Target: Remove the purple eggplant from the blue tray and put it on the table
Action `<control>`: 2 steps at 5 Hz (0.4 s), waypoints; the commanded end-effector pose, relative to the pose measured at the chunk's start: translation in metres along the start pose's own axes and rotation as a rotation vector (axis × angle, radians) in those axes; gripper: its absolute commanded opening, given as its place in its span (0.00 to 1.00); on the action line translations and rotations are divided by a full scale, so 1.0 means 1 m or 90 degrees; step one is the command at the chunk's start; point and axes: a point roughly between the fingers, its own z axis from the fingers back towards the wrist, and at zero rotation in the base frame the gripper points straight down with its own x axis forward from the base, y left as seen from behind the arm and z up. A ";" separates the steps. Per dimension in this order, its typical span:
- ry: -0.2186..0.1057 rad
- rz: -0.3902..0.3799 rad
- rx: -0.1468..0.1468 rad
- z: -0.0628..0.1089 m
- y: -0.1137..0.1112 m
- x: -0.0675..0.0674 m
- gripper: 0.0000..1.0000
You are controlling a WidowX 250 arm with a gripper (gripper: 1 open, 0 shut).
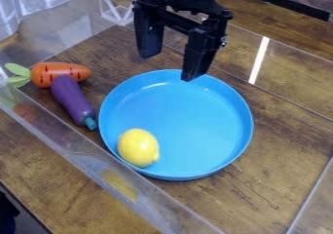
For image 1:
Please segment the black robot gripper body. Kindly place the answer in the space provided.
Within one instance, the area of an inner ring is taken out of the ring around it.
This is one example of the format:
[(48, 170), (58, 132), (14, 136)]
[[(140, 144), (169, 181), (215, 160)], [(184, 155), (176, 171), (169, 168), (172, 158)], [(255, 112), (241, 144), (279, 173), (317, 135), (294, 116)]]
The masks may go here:
[(134, 4), (149, 7), (164, 7), (158, 12), (160, 23), (184, 34), (196, 27), (222, 40), (227, 20), (233, 13), (215, 0), (136, 0)]

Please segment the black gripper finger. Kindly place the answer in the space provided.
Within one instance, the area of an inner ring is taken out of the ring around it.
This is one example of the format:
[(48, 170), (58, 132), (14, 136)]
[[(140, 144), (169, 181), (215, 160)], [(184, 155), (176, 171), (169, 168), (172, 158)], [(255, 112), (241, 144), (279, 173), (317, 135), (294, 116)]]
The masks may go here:
[(202, 28), (196, 27), (190, 30), (181, 73), (184, 81), (189, 82), (207, 72), (218, 48), (218, 37), (209, 34)]
[(164, 7), (149, 7), (134, 4), (134, 30), (138, 55), (148, 59), (161, 52), (164, 25), (158, 12)]

